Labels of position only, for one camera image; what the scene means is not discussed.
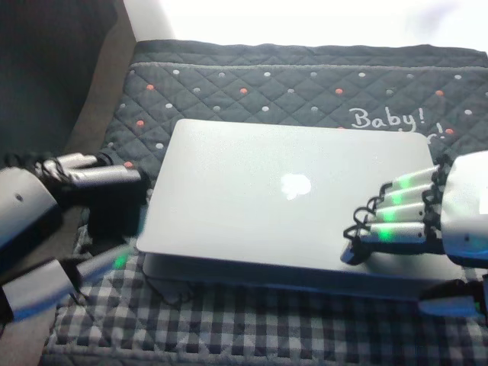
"laptop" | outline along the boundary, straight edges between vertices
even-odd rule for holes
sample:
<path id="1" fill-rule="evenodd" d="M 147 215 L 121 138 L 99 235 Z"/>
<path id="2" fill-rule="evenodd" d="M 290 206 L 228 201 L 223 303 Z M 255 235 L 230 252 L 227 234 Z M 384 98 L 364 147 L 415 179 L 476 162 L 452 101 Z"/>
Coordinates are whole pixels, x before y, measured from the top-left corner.
<path id="1" fill-rule="evenodd" d="M 440 255 L 382 253 L 349 266 L 340 260 L 342 231 L 384 182 L 431 166 L 417 133 L 180 120 L 137 240 L 149 253 L 144 273 L 151 281 L 414 297 L 462 278 L 462 268 Z M 365 275 L 387 294 L 358 282 Z M 410 292 L 398 290 L 398 278 L 413 280 Z"/>

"white apple logo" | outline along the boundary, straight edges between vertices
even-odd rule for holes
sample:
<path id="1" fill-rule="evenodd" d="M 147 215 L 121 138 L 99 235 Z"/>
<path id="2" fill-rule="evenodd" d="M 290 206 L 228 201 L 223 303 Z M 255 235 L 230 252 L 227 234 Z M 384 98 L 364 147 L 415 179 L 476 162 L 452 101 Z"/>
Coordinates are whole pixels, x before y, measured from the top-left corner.
<path id="1" fill-rule="evenodd" d="M 300 194 L 307 194 L 312 189 L 310 180 L 303 174 L 285 174 L 281 177 L 281 191 L 291 201 Z"/>

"robotic arm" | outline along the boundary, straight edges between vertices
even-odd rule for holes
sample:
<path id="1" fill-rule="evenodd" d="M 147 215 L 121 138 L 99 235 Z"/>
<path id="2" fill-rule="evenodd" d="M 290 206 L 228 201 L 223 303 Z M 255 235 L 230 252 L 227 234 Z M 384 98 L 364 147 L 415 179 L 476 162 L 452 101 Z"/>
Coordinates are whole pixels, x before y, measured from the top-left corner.
<path id="1" fill-rule="evenodd" d="M 94 214 L 108 210 L 119 214 L 117 205 L 123 202 L 138 214 L 134 208 L 146 203 L 147 176 L 136 169 L 112 165 L 107 156 L 76 153 L 29 162 L 15 157 L 7 163 L 10 167 L 0 170 L 3 253 L 50 213 L 73 204 L 88 206 Z M 127 226 L 121 226 L 119 234 L 134 234 L 127 232 Z M 23 320 L 56 305 L 67 294 L 79 292 L 83 283 L 98 279 L 112 268 L 123 267 L 130 252 L 131 246 L 124 245 L 88 260 L 52 258 L 14 275 L 0 284 L 0 323 Z"/>
<path id="2" fill-rule="evenodd" d="M 430 169 L 403 175 L 380 188 L 354 212 L 344 232 L 341 260 L 364 262 L 372 252 L 446 254 L 453 263 L 488 268 L 488 151 L 444 157 Z M 419 299 L 425 313 L 488 314 L 488 277 L 449 281 Z"/>

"green light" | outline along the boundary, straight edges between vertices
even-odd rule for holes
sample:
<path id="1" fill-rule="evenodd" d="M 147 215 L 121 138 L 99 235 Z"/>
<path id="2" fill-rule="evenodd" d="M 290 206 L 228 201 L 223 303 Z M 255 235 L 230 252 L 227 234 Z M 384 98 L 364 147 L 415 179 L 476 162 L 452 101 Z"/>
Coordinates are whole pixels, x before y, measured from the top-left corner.
<path id="1" fill-rule="evenodd" d="M 114 262 L 114 268 L 116 269 L 121 269 L 125 266 L 127 263 L 127 258 L 129 258 L 128 254 L 123 254 L 117 257 Z"/>
<path id="2" fill-rule="evenodd" d="M 393 234 L 391 233 L 391 230 L 380 230 L 378 238 L 380 238 L 381 241 L 387 242 L 393 238 Z"/>
<path id="3" fill-rule="evenodd" d="M 389 210 L 386 212 L 383 212 L 383 220 L 386 222 L 391 222 L 395 220 L 395 212 L 393 210 Z"/>
<path id="4" fill-rule="evenodd" d="M 391 198 L 393 204 L 401 204 L 403 199 L 401 194 L 394 194 Z"/>
<path id="5" fill-rule="evenodd" d="M 400 179 L 400 187 L 402 189 L 410 187 L 410 178 L 402 178 Z"/>

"black and white gingham fabric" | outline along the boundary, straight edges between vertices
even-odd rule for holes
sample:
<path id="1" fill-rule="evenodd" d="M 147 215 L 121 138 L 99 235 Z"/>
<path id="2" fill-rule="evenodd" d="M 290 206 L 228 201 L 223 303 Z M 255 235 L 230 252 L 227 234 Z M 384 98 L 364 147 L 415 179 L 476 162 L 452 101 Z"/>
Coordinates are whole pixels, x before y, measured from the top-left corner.
<path id="1" fill-rule="evenodd" d="M 402 129 L 428 136 L 434 158 L 470 153 L 488 147 L 487 67 L 484 53 L 427 46 L 139 43 L 103 151 L 154 183 L 186 117 Z M 356 119 L 362 111 L 370 124 Z M 75 250 L 91 243 L 81 226 Z M 488 363 L 482 321 L 423 316 L 413 303 L 223 285 L 168 282 L 160 295 L 142 264 L 143 254 L 132 256 L 84 287 L 80 305 L 58 306 L 43 364 Z"/>

